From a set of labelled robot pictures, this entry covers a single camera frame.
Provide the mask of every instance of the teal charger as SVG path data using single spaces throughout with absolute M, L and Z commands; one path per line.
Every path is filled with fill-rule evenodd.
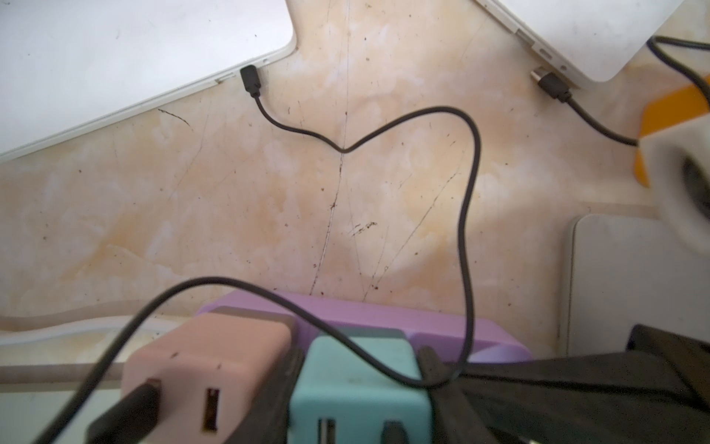
M 340 330 L 385 365 L 421 378 L 414 350 L 401 331 Z M 393 424 L 404 429 L 409 444 L 431 444 L 427 392 L 389 379 L 332 337 L 317 337 L 291 396 L 288 444 L 376 444 Z

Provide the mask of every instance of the pink power adapter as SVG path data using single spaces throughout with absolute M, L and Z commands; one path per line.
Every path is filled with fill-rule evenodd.
M 136 350 L 124 365 L 121 396 L 159 385 L 152 444 L 222 444 L 292 343 L 293 317 L 218 308 Z

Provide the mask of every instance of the purple power strip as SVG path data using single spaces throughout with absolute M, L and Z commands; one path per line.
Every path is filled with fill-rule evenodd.
M 337 327 L 384 327 L 402 330 L 415 350 L 429 345 L 444 362 L 455 361 L 461 352 L 465 329 L 463 316 L 293 293 L 278 294 Z M 269 300 L 241 290 L 233 291 L 205 305 L 197 314 L 218 307 L 293 315 Z M 320 331 L 304 320 L 296 319 L 298 344 L 307 350 Z M 498 324 L 487 319 L 476 319 L 474 351 L 469 356 L 469 362 L 519 362 L 531 359 L 530 351 Z

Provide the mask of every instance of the blurry white object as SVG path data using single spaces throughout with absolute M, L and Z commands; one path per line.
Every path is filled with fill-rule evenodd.
M 0 3 L 0 161 L 290 54 L 285 0 Z
M 639 148 L 664 221 L 689 248 L 710 256 L 710 114 L 646 136 Z
M 476 0 L 580 87 L 606 82 L 682 0 Z

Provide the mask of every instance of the cable end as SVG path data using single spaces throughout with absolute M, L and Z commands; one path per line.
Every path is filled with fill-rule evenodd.
M 89 425 L 89 444 L 139 443 L 158 424 L 160 382 L 148 380 Z
M 256 66 L 249 65 L 243 67 L 239 73 L 241 74 L 241 81 L 244 83 L 244 89 L 251 94 L 252 97 L 259 97 L 261 93 L 261 81 L 259 80 L 259 73 L 256 71 Z
M 559 78 L 554 72 L 550 72 L 543 67 L 533 70 L 530 73 L 532 79 L 537 83 L 537 86 L 542 88 L 550 97 L 557 99 L 562 103 L 572 97 L 572 93 L 569 91 L 569 86 L 567 86 L 564 81 Z

